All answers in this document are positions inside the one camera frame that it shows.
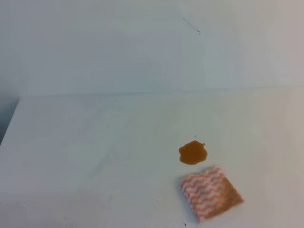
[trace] stain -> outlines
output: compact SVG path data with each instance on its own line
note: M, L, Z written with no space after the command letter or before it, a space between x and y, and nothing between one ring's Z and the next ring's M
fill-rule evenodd
M205 144L196 140L180 147L180 161L187 165L195 165L206 160L207 151L204 148Z
M188 25L190 25L192 28L194 28L195 30L197 30L198 32L199 32L199 35L200 35L200 31L196 28L196 27L194 27L190 22L188 22L185 18L183 18L184 19L184 21L188 24Z

